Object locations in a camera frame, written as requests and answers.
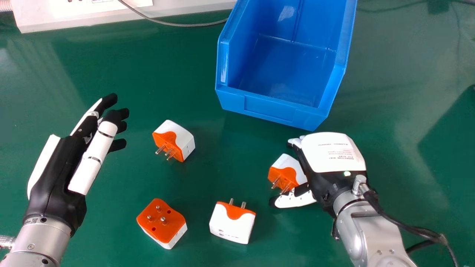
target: label on power strip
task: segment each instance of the label on power strip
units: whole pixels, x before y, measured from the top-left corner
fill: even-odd
[[[153,6],[152,0],[124,0],[134,8]],[[127,9],[117,0],[47,0],[51,14],[55,18],[88,15]]]
[[[302,150],[314,172],[365,171],[363,156],[344,133],[309,134]]]

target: robotic hand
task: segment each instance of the robotic hand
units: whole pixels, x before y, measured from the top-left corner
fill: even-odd
[[[416,267],[408,253],[440,243],[455,256],[447,239],[431,230],[408,226],[387,215],[370,189],[362,154],[343,133],[313,133],[288,140],[307,177],[301,184],[269,205],[300,207],[318,202],[333,217],[332,236],[342,240],[356,267]],[[399,228],[426,241],[404,249]]]
[[[106,155],[123,149],[114,140],[127,129],[127,108],[109,110],[117,95],[99,99],[67,137],[51,135],[28,181],[29,204],[16,239],[0,236],[10,252],[0,267],[58,267],[69,239],[86,215],[86,195]]]

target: white power strip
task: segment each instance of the white power strip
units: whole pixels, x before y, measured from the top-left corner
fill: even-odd
[[[22,33],[142,19],[117,0],[10,0]],[[125,0],[151,18],[229,10],[236,0]]]

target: green table surface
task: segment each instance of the green table surface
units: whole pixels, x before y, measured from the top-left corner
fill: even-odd
[[[347,133],[393,216],[444,232],[460,266],[475,266],[475,7],[430,0],[361,0],[349,65],[318,131]],[[399,9],[389,9],[399,5]],[[171,18],[219,19],[227,12]],[[131,110],[87,196],[87,215],[63,266],[352,266],[318,205],[268,206],[267,172],[286,140],[307,132],[223,111],[214,92],[221,26],[182,29],[144,20],[22,35],[0,14],[0,234],[16,235],[26,185],[50,134],[66,136],[96,99],[119,95]],[[185,163],[156,156],[152,132],[166,119],[189,129]],[[135,218],[161,198],[188,231],[172,250]],[[250,243],[210,234],[216,201],[257,213]],[[406,246],[419,241],[402,233]],[[439,245],[420,266],[450,266]]]

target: blue plastic bin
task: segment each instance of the blue plastic bin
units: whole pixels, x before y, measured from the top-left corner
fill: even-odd
[[[218,41],[221,106],[313,131],[345,73],[356,0],[237,0]]]

